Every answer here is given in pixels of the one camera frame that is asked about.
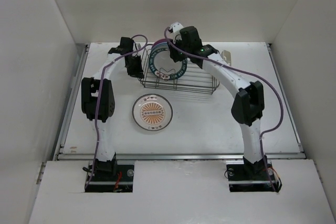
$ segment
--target white wall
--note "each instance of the white wall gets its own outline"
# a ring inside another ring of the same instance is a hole
[[[56,0],[76,42],[151,41],[175,21],[204,41],[272,42],[297,0]]]
[[[76,46],[54,0],[0,0],[0,223],[25,223]]]
[[[303,148],[336,215],[336,0],[298,0],[272,51]]]

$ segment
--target screw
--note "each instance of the screw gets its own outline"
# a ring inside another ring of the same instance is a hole
[[[268,174],[270,175],[270,176],[272,176],[273,175],[273,170],[272,169],[268,169]]]
[[[133,171],[132,169],[129,169],[129,170],[127,171],[127,176],[129,176],[129,177],[133,177],[133,176],[134,176],[134,171]]]
[[[235,174],[234,174],[234,170],[233,170],[232,168],[229,168],[229,169],[227,170],[227,175],[229,175],[229,176],[233,176],[233,175],[235,175]]]

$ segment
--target decorative plate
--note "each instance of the decorative plate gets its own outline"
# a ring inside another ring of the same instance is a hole
[[[146,94],[137,99],[132,114],[138,126],[148,131],[159,131],[171,122],[173,109],[166,98],[158,94]]]
[[[154,48],[157,44],[160,44],[160,43],[167,43],[166,39],[159,39],[157,42],[155,42],[152,46],[152,48]]]
[[[180,78],[187,70],[187,59],[174,62],[170,58],[167,42],[155,43],[148,61],[151,72],[166,81]]]

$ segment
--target wire basket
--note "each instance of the wire basket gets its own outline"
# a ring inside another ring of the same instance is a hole
[[[142,67],[144,78],[139,79],[145,88],[176,90],[194,93],[212,94],[219,86],[219,81],[211,74],[206,73],[198,65],[187,62],[187,70],[183,76],[175,80],[163,80],[154,75],[149,69],[150,49],[145,49],[142,54]]]

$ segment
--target black mounting plate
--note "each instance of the black mounting plate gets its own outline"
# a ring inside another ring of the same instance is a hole
[[[118,174],[121,172],[121,179],[118,183],[118,189],[115,190],[115,184],[118,180]],[[131,193],[133,192],[134,165],[117,165],[115,174],[96,171],[91,182],[86,187],[86,193]]]
[[[269,172],[272,184],[276,191],[280,190],[280,182],[276,180],[274,172],[269,169],[268,171],[262,170],[258,174],[251,177],[246,172],[245,164],[227,164],[225,172],[229,180],[230,192],[249,192],[249,191],[273,191],[271,183],[268,179],[266,172]]]

